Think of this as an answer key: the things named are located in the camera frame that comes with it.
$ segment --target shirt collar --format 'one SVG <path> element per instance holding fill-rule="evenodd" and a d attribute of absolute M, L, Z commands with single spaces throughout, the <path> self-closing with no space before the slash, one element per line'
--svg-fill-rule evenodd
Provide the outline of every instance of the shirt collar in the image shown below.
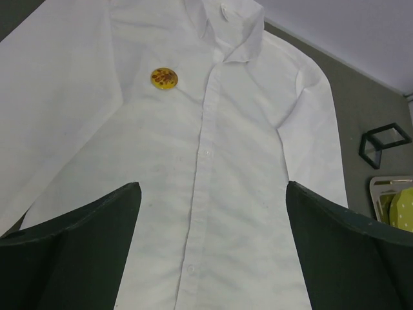
<path fill-rule="evenodd" d="M 186 11 L 194 24 L 198 36 L 205 35 L 208 24 L 204 0 L 185 0 Z M 256 58 L 261 52 L 261 44 L 264 31 L 264 9 L 253 0 L 222 0 L 224 4 L 230 5 L 240 16 L 254 16 L 252 31 L 247 39 L 239 45 L 227 58 L 226 61 L 247 62 Z"/>

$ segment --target black wire cube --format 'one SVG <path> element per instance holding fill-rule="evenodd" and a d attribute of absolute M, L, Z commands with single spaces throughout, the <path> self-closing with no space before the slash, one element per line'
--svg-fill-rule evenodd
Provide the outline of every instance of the black wire cube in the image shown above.
<path fill-rule="evenodd" d="M 359 155 L 373 168 L 380 169 L 381 154 L 385 149 L 411 143 L 412 139 L 401 127 L 392 123 L 362 135 Z"/>

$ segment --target white shirt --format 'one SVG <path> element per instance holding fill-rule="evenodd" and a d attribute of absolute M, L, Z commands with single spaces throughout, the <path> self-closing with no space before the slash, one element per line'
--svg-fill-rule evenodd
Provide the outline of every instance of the white shirt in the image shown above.
<path fill-rule="evenodd" d="M 71 3 L 79 10 L 91 5 Z M 285 189 L 296 180 L 347 204 L 326 77 L 263 31 L 263 9 L 252 0 L 94 6 L 99 14 L 89 9 L 96 18 L 83 20 L 83 34 L 73 32 L 72 40 L 93 39 L 80 48 L 104 56 L 69 70 L 70 81 L 88 83 L 78 74 L 99 68 L 93 85 L 111 97 L 84 91 L 62 107 L 104 98 L 112 110 L 90 108 L 92 116 L 84 116 L 76 107 L 73 119 L 88 130 L 67 138 L 65 159 L 53 149 L 55 169 L 25 196 L 26 204 L 37 199 L 23 227 L 138 181 L 143 199 L 116 309 L 310 309 Z M 151 84 L 159 67 L 177 73 L 175 88 Z"/>

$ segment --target yellow badge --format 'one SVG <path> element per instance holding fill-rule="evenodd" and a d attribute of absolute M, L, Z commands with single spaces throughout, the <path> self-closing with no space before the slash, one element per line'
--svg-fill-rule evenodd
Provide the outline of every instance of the yellow badge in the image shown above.
<path fill-rule="evenodd" d="M 159 68 L 150 75 L 152 84 L 159 89 L 171 89 L 178 84 L 178 76 L 168 68 Z"/>

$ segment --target shirt sleeve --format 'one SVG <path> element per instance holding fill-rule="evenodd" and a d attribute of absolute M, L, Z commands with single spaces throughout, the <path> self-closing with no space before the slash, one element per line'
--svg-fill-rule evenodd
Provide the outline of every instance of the shirt sleeve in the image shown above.
<path fill-rule="evenodd" d="M 0 42 L 0 235 L 122 105 L 107 0 L 46 0 Z"/>
<path fill-rule="evenodd" d="M 290 181 L 347 207 L 336 111 L 330 85 L 314 63 L 300 70 L 297 101 L 278 132 Z"/>

